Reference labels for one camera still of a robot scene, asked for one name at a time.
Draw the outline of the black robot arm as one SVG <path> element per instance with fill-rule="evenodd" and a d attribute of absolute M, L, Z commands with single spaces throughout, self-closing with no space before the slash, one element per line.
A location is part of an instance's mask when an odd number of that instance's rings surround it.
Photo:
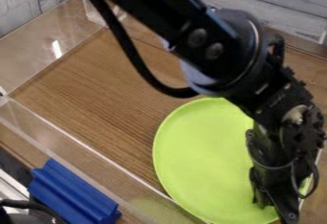
<path fill-rule="evenodd" d="M 199 94 L 227 99 L 253 118 L 253 201 L 275 208 L 282 224 L 298 224 L 301 186 L 318 178 L 325 118 L 306 84 L 285 65 L 285 40 L 269 35 L 246 11 L 202 0 L 90 0 L 141 76 L 175 98 Z M 189 87 L 165 85 L 149 70 L 111 6 L 118 5 L 163 39 L 181 57 Z"/>

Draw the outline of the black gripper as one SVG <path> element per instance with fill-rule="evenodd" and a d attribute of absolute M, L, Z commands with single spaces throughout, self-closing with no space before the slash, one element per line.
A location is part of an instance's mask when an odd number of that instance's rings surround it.
<path fill-rule="evenodd" d="M 325 147 L 323 124 L 321 109 L 301 104 L 275 124 L 255 122 L 247 131 L 253 202 L 261 209 L 274 205 L 282 224 L 299 224 L 301 200 L 319 184 L 315 160 Z"/>

